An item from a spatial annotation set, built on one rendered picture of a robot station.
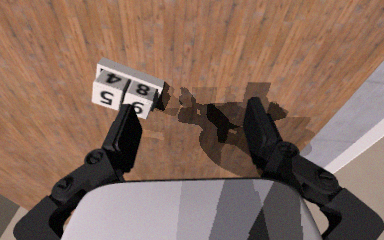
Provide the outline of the white number cube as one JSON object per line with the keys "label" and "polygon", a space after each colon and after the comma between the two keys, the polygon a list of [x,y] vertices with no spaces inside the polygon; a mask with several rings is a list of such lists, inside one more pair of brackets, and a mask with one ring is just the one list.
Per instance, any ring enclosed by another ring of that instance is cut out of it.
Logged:
{"label": "white number cube", "polygon": [[130,79],[103,69],[93,82],[92,102],[120,110]]}
{"label": "white number cube", "polygon": [[154,103],[157,89],[132,80],[123,104],[134,106],[138,117],[147,119]]}

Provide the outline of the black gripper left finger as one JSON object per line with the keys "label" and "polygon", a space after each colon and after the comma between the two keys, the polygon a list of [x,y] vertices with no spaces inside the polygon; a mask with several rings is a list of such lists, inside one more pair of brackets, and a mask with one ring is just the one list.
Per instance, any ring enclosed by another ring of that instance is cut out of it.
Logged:
{"label": "black gripper left finger", "polygon": [[51,194],[16,223],[16,240],[61,240],[65,221],[86,193],[125,181],[123,175],[134,166],[142,132],[134,106],[122,104],[101,149],[89,152],[83,165],[56,182]]}

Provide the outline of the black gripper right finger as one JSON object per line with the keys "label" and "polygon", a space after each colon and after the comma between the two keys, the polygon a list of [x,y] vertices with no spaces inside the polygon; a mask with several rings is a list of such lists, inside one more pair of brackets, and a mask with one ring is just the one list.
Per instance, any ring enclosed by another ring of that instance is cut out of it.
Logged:
{"label": "black gripper right finger", "polygon": [[295,187],[302,198],[316,204],[327,217],[329,226],[322,234],[323,240],[379,238],[384,231],[382,218],[345,187],[339,186],[332,173],[300,156],[293,143],[283,141],[259,97],[248,99],[243,129],[253,164],[264,170],[261,177]]}

